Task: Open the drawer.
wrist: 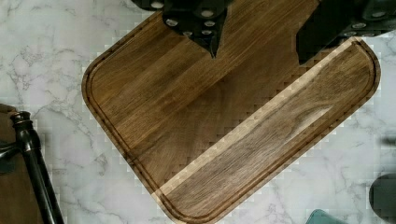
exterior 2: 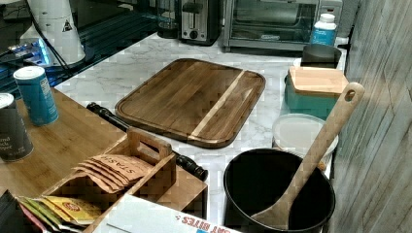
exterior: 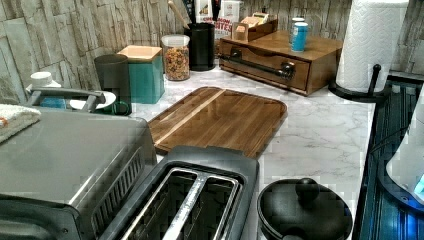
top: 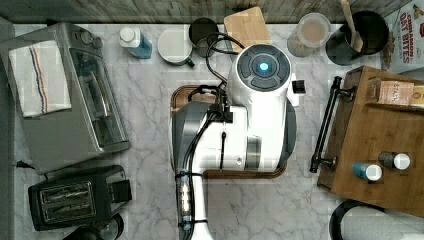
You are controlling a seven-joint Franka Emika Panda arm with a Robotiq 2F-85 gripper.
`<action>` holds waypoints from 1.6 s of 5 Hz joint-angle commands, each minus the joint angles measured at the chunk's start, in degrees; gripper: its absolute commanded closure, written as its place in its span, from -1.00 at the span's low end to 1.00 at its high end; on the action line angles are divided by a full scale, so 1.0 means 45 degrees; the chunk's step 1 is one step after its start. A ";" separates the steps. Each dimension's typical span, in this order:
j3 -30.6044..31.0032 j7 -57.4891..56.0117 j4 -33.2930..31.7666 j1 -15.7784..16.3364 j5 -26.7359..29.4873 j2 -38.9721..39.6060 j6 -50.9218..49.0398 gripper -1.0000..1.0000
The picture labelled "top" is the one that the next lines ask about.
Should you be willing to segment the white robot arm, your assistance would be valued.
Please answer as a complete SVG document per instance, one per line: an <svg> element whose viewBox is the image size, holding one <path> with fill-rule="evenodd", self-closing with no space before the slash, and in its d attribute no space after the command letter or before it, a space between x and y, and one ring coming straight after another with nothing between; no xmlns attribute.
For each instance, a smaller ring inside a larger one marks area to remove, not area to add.
<svg viewBox="0 0 424 240"><path fill-rule="evenodd" d="M208 170L271 173L284 166L296 140L299 96L304 92L290 60L270 44L243 49L227 82L203 85L212 103L189 101L170 118L178 240L213 240L203 179Z"/></svg>

